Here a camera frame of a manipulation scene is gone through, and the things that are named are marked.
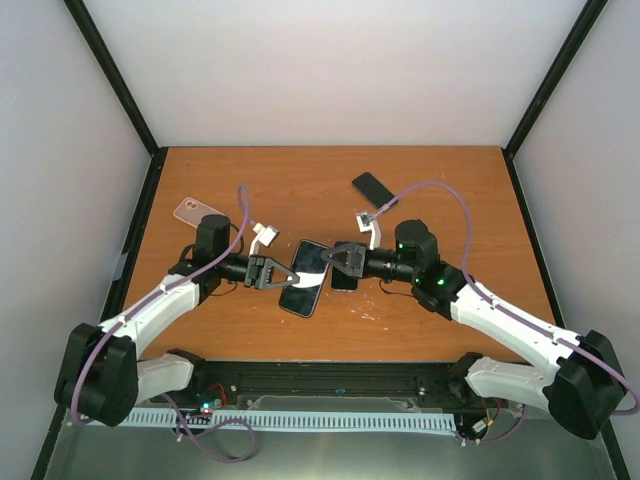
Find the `orange wooden surface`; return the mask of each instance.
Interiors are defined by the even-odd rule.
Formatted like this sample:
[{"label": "orange wooden surface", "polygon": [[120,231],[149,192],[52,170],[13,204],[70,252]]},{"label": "orange wooden surface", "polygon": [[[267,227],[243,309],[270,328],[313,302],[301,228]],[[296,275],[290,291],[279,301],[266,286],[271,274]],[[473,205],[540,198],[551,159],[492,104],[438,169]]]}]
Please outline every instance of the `orange wooden surface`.
[{"label": "orange wooden surface", "polygon": [[[301,239],[332,246],[363,241],[354,214],[372,207],[351,186],[364,171],[390,190],[422,180],[446,182],[467,201],[474,223],[471,273],[498,295],[553,321],[533,252],[498,147],[171,148],[144,234],[127,305],[154,288],[193,243],[195,229],[173,217],[187,196],[241,221],[236,188],[249,186],[251,216],[280,230],[261,253],[290,265]],[[382,246],[393,247],[397,223],[421,218],[442,257],[459,265],[466,225],[453,197],[423,188],[380,217]],[[246,235],[251,240],[252,233]],[[226,284],[218,292],[229,288]],[[393,291],[407,285],[391,284]],[[280,291],[238,289],[210,298],[178,319],[146,357],[181,348],[208,359],[329,361],[451,361],[467,351],[500,360],[516,355],[474,330],[420,308],[411,298],[383,294],[377,280],[356,293],[323,287],[309,319],[278,307]]]}]

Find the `white wall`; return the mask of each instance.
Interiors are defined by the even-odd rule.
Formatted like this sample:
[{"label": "white wall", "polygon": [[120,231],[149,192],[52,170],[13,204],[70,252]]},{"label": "white wall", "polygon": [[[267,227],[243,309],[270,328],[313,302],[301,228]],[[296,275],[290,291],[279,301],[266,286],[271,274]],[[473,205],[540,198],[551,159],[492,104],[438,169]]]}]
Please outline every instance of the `white wall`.
[{"label": "white wall", "polygon": [[584,0],[86,4],[161,145],[505,145]]},{"label": "white wall", "polygon": [[[609,2],[516,156],[568,326],[640,384],[640,3]],[[640,478],[640,416],[613,422]]]},{"label": "white wall", "polygon": [[0,477],[29,478],[148,156],[63,2],[0,3]]}]

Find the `black metal frame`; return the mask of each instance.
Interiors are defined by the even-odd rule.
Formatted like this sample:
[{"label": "black metal frame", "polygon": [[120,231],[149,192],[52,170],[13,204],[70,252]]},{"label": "black metal frame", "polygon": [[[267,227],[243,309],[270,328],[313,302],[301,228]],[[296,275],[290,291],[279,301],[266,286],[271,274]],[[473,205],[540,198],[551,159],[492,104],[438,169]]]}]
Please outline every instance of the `black metal frame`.
[{"label": "black metal frame", "polygon": [[[83,1],[64,0],[64,3],[69,9],[69,12],[73,16],[74,20],[76,21],[78,28],[82,32],[85,40],[94,53],[96,60],[100,64],[105,76],[109,80],[109,83],[111,84],[116,96],[120,100],[120,103],[129,116],[131,123],[140,136],[140,140],[143,142],[147,151],[151,155],[149,171],[147,173],[147,177],[145,178],[142,192],[140,194],[140,198],[136,206],[133,219],[131,221],[129,233],[127,234],[127,238],[125,240],[123,252],[127,254],[127,259],[125,261],[121,278],[114,281],[109,290],[109,295],[107,297],[102,315],[102,318],[105,319],[117,314],[124,305],[126,292],[131,281],[131,276],[133,275],[133,270],[142,242],[142,237],[144,235],[146,222],[151,211],[153,198],[155,196],[156,188],[167,155],[167,148],[161,149],[158,147],[158,144],[153,138],[153,135],[151,134],[151,131],[149,130],[142,116],[142,113],[138,109],[133,96],[131,95],[131,92],[129,91],[122,75],[120,74],[115,61],[111,57],[107,46],[102,40],[102,37],[98,32],[95,23],[91,19],[91,16]],[[520,181],[518,179],[518,173],[514,164],[514,159],[518,150],[524,143],[527,135],[535,124],[537,118],[545,107],[549,97],[560,82],[573,57],[579,50],[584,39],[587,37],[591,27],[596,22],[606,3],[607,0],[587,0],[585,2],[580,15],[576,19],[565,42],[563,43],[558,54],[556,55],[556,58],[547,71],[545,78],[540,84],[540,87],[536,91],[533,99],[531,100],[531,103],[529,104],[522,119],[516,127],[511,139],[509,140],[509,143],[503,149],[506,168],[509,172],[511,183],[518,200],[520,212],[522,214],[522,218],[529,235],[529,240],[533,248],[538,268],[542,276],[542,281],[549,303],[551,305],[551,310],[553,312],[556,323],[560,326],[564,326],[564,321],[562,319],[558,301],[553,291],[551,277],[549,276],[549,272],[544,262],[544,257],[542,255],[542,250],[538,242],[533,222],[531,220],[527,202],[524,197]],[[239,366],[239,368],[246,369],[246,365],[243,364],[242,366]],[[51,455],[53,454],[57,435],[62,424],[63,416],[64,409],[62,407],[58,407],[51,422],[49,432],[46,436],[44,445],[40,452],[40,456],[35,466],[33,475],[31,477],[32,480],[40,480],[45,477]],[[607,423],[607,425],[603,428],[602,436],[617,477],[620,479],[630,478],[610,422]]]}]

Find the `black joint housing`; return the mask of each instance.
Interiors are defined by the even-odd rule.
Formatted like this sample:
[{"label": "black joint housing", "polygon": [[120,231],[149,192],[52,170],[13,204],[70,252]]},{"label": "black joint housing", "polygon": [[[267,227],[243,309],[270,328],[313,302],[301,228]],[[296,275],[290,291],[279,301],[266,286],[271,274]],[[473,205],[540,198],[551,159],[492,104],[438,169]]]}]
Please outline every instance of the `black joint housing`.
[{"label": "black joint housing", "polygon": [[[580,347],[622,375],[607,337],[591,330]],[[545,391],[551,416],[569,432],[588,440],[598,435],[626,393],[611,375],[576,352],[561,363],[551,388]]]}]

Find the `purple cable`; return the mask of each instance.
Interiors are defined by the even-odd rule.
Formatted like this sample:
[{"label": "purple cable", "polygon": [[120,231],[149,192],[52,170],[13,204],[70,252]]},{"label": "purple cable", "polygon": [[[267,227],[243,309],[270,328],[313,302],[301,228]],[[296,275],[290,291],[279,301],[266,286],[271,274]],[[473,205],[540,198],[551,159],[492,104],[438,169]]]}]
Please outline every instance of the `purple cable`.
[{"label": "purple cable", "polygon": [[[182,415],[182,412],[180,411],[180,408],[178,407],[176,402],[174,402],[173,399],[166,393],[162,394],[162,398],[164,398],[167,401],[167,403],[171,405],[171,408],[173,408],[176,411],[176,415],[178,416],[178,420],[179,420],[178,426],[182,425],[182,428],[184,428],[185,432],[187,432],[187,436],[194,443],[194,445],[198,447],[207,456],[209,456],[210,458],[213,458],[215,461],[221,462],[221,463],[239,463],[244,460],[247,460],[248,458],[253,457],[258,451],[258,436],[256,435],[255,430],[251,428],[251,425],[249,425],[249,423],[247,423],[245,420],[242,420],[241,418],[230,418],[229,420],[225,420],[224,422],[220,422],[214,425],[213,427],[206,429],[204,432],[194,434],[191,428],[189,428],[189,422],[187,421],[186,418],[184,418],[184,415]],[[231,425],[231,424],[242,425],[247,429],[247,431],[249,432],[249,435],[251,435],[251,447],[249,447],[249,450],[247,451],[247,453],[245,453],[240,457],[237,457],[237,458],[218,457],[216,454],[207,450],[204,447],[204,445],[202,445],[198,440],[198,438],[200,437],[204,437],[205,435],[214,433],[220,430],[220,428],[224,427],[225,425]]]},{"label": "purple cable", "polygon": [[[469,286],[473,289],[473,291],[475,293],[478,294],[478,296],[480,298],[482,298],[487,303],[492,303],[491,298],[487,294],[485,294],[482,290],[480,290],[480,288],[476,285],[476,282],[471,278],[471,276],[469,275],[469,272],[467,270],[467,259],[469,258],[469,251],[471,249],[471,239],[472,239],[472,236],[473,236],[473,225],[471,223],[471,213],[469,212],[469,208],[467,207],[467,204],[465,203],[465,201],[462,198],[462,196],[458,192],[456,192],[453,188],[451,188],[449,185],[441,183],[441,182],[431,182],[431,181],[416,183],[415,185],[412,185],[412,186],[410,186],[408,188],[405,188],[398,195],[393,197],[389,202],[387,202],[382,207],[380,207],[373,214],[374,218],[377,218],[379,215],[382,215],[384,212],[389,210],[389,208],[391,208],[391,206],[397,200],[399,200],[401,197],[405,196],[407,193],[409,193],[409,192],[411,192],[411,191],[413,191],[413,190],[415,190],[417,188],[427,187],[427,186],[434,186],[434,187],[444,188],[449,193],[451,193],[456,198],[456,200],[458,200],[458,203],[462,207],[462,210],[464,211],[465,219],[467,221],[467,241],[464,244],[464,251],[462,253],[462,261],[461,261],[462,274],[464,275],[464,278],[467,281],[467,283],[469,284]],[[502,305],[499,305],[499,304],[496,305],[495,308],[496,308],[496,310],[504,313],[505,315],[508,315],[509,317],[511,317],[514,320],[516,320],[517,322],[520,322],[521,324],[529,327],[530,329],[534,330],[535,332],[539,333],[540,335],[543,335],[543,336],[545,336],[547,338],[553,339],[553,333],[552,332],[547,331],[546,329],[536,325],[535,323],[531,323],[527,319],[522,318],[517,313],[512,312],[511,310],[509,310],[509,309],[507,309],[507,308],[505,308],[505,307],[503,307]],[[560,345],[562,345],[564,347],[567,347],[567,348],[571,349],[572,351],[576,352],[579,355],[582,355],[587,360],[589,360],[592,363],[596,364],[602,370],[604,370],[609,375],[611,375],[613,378],[615,378],[624,388],[626,388],[629,391],[629,393],[631,393],[631,395],[633,396],[636,404],[633,407],[631,407],[631,408],[629,408],[627,410],[616,410],[616,411],[613,412],[613,415],[634,415],[634,414],[640,412],[640,391],[638,391],[638,389],[634,385],[632,385],[626,378],[624,378],[622,375],[620,375],[620,373],[618,373],[614,368],[612,368],[611,366],[607,365],[605,362],[600,360],[598,357],[596,357],[596,356],[592,355],[591,353],[587,352],[582,347],[579,347],[577,345],[573,345],[572,343],[569,343],[569,342],[567,342],[566,340],[564,340],[562,338],[559,338],[557,340],[557,343],[559,343]]]},{"label": "purple cable", "polygon": [[[516,433],[520,429],[520,427],[522,427],[522,424],[524,423],[524,416],[525,416],[525,413],[527,411],[526,409],[527,409],[527,407],[522,407],[522,413],[520,414],[520,418],[518,418],[516,423],[513,424],[513,427],[511,427],[509,429],[509,431],[503,433],[499,437],[492,438],[490,440],[480,440],[478,445],[492,445],[494,443],[500,443],[503,440],[506,440],[507,438],[513,436],[513,434]],[[467,441],[467,439],[463,438],[458,432],[453,432],[453,435],[458,440],[460,440],[461,442],[466,442]]]},{"label": "purple cable", "polygon": [[[244,194],[244,196],[246,197],[246,204],[242,200],[242,194]],[[242,238],[244,230],[247,227],[247,223],[249,223],[249,220],[250,220],[249,213],[250,213],[250,209],[251,209],[251,201],[249,199],[249,189],[247,188],[247,186],[245,184],[242,184],[242,185],[240,185],[238,187],[237,197],[238,197],[238,203],[240,204],[240,207],[244,211],[244,217],[242,219],[242,224],[240,225],[240,228],[238,229],[238,234],[235,236],[235,238],[233,239],[233,241],[231,242],[229,247],[224,252],[222,252],[222,254],[220,254],[218,257],[216,257],[213,261],[209,262],[204,267],[196,270],[191,275],[188,275],[188,276],[186,276],[186,277],[184,277],[184,278],[182,278],[180,280],[177,280],[177,281],[167,285],[167,287],[166,287],[166,291],[167,292],[173,290],[176,287],[179,287],[180,285],[192,280],[193,278],[197,277],[198,275],[202,274],[203,272],[206,272],[207,270],[215,267],[224,258],[226,258],[226,256],[229,255],[233,251],[234,248],[236,248],[236,245],[238,244],[238,242]],[[123,316],[124,318],[122,320],[124,322],[126,322],[131,317],[133,317],[136,313],[138,313],[140,310],[142,310],[144,307],[149,305],[156,298],[158,298],[159,296],[161,296],[163,294],[164,294],[164,292],[162,290],[157,290],[156,292],[152,293],[148,297],[144,298],[143,300],[138,302],[137,305],[132,307],[131,310],[129,310],[129,312],[127,312],[127,314]],[[100,341],[97,343],[97,345],[93,348],[93,350],[89,354],[89,357],[87,358],[87,361],[84,363],[84,366],[82,367],[82,370],[80,371],[80,375],[78,375],[78,380],[76,381],[76,386],[73,389],[73,394],[71,396],[71,418],[78,425],[86,425],[86,424],[91,422],[91,420],[82,420],[80,418],[80,415],[78,414],[78,402],[80,401],[80,391],[82,390],[84,382],[87,379],[87,375],[89,374],[89,370],[91,369],[91,366],[93,365],[93,362],[95,362],[96,358],[100,354],[100,351],[102,350],[104,345],[113,336],[113,334],[116,333],[120,327],[122,327],[122,325],[123,325],[122,322],[118,322],[113,327],[111,327],[111,329],[109,329],[109,331],[107,331],[107,333],[105,333],[102,336]]]}]

